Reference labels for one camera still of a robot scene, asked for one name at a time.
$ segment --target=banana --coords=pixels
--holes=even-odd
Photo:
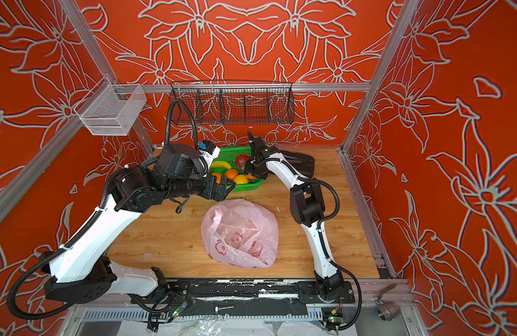
[[[210,168],[219,168],[219,167],[232,169],[232,166],[228,162],[225,162],[225,161],[214,161],[210,165]]]

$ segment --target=wire mesh basket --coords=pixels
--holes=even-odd
[[[99,91],[79,118],[95,136],[127,135],[147,102],[143,88],[138,85],[130,96],[115,93],[110,84],[101,86]]]
[[[196,124],[290,125],[294,122],[291,83],[223,81],[210,86],[196,83],[171,83],[171,97],[186,103]],[[191,123],[179,105],[171,121],[176,125]]]

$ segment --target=plastic sheet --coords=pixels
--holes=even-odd
[[[144,322],[122,321],[117,336],[274,336],[273,326],[258,319],[203,319],[160,324],[157,333]]]
[[[335,331],[326,332],[321,327],[310,322],[286,321],[277,330],[277,336],[327,336],[336,335]],[[339,331],[339,336],[357,336],[355,326]]]
[[[202,219],[201,235],[206,252],[221,263],[267,268],[277,257],[279,229],[275,215],[244,199],[212,206]]]

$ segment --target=pink plastic bag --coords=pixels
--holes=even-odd
[[[245,268],[269,267],[277,257],[279,229],[275,215],[245,199],[212,206],[200,228],[206,252],[221,263]]]

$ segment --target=green led light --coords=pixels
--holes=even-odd
[[[187,302],[183,302],[176,310],[174,310],[174,313],[172,313],[173,316],[178,316],[179,313],[182,312],[187,307]]]

